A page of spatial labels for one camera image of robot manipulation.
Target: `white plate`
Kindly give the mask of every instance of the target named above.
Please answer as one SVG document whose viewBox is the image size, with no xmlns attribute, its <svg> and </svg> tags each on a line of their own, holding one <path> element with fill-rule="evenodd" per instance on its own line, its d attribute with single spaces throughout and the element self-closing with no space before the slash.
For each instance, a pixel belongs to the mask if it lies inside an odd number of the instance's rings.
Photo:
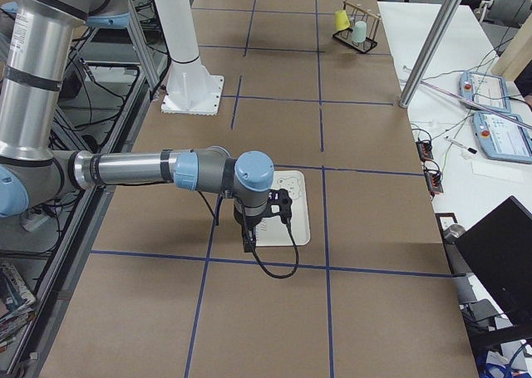
<svg viewBox="0 0 532 378">
<path fill-rule="evenodd" d="M 292 199 L 292 234 L 297 245 L 310 241 L 308 223 L 307 192 L 305 177 L 297 170 L 276 171 L 273 174 L 272 189 L 286 189 Z M 256 228 L 258 247 L 291 247 L 286 226 L 280 217 L 264 218 Z"/>
</svg>

